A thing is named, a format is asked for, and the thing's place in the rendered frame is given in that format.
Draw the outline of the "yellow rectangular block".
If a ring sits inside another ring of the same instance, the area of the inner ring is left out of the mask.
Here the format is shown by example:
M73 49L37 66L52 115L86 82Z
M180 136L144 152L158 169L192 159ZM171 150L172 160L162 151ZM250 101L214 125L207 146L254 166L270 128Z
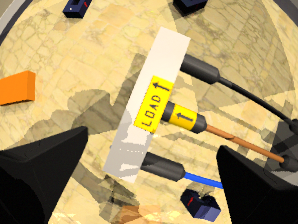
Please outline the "yellow rectangular block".
M0 105L13 105L35 101L36 73L19 72L0 79Z

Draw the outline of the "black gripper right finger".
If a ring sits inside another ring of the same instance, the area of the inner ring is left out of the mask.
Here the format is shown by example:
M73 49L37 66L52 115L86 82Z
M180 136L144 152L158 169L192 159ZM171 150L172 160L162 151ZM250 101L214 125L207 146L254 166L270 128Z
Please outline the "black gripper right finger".
M298 186L220 145L218 173L231 224L297 224Z

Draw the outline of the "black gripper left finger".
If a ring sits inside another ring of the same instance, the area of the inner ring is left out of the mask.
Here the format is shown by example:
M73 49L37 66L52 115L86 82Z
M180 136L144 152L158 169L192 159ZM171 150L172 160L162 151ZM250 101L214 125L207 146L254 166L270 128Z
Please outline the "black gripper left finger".
M16 224L48 224L88 143L78 127L0 151L0 204Z

